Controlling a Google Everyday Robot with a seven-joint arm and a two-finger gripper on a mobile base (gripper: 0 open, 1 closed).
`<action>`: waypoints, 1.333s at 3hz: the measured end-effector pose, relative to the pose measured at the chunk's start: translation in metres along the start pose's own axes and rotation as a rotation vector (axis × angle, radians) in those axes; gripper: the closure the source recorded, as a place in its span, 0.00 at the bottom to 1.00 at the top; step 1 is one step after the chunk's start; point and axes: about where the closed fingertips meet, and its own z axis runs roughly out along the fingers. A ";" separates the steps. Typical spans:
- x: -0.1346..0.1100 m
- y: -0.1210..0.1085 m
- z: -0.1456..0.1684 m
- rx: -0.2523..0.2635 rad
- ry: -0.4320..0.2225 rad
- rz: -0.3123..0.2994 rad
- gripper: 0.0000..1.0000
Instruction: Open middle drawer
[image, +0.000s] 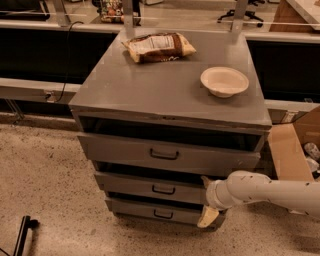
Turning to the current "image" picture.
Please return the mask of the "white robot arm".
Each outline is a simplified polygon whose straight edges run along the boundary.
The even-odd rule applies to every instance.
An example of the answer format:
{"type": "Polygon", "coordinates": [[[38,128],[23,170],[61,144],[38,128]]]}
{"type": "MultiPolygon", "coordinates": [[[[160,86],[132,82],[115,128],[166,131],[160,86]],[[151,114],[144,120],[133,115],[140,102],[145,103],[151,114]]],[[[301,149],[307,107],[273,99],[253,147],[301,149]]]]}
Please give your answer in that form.
{"type": "Polygon", "coordinates": [[[320,183],[316,181],[272,180],[260,173],[235,171],[225,180],[202,176],[206,204],[199,228],[210,226],[219,212],[236,205],[269,202],[299,214],[320,217],[320,183]]]}

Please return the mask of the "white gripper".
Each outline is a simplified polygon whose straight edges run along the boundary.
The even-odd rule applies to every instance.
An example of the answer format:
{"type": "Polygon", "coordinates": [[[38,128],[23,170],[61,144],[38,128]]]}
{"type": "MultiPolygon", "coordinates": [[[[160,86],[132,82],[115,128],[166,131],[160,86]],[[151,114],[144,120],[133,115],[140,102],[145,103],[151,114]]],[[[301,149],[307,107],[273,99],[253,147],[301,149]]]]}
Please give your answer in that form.
{"type": "Polygon", "coordinates": [[[218,198],[218,186],[221,180],[213,181],[207,176],[201,177],[204,187],[206,188],[206,200],[209,206],[204,205],[197,226],[199,228],[209,227],[219,216],[219,211],[225,210],[226,206],[218,198]]]}

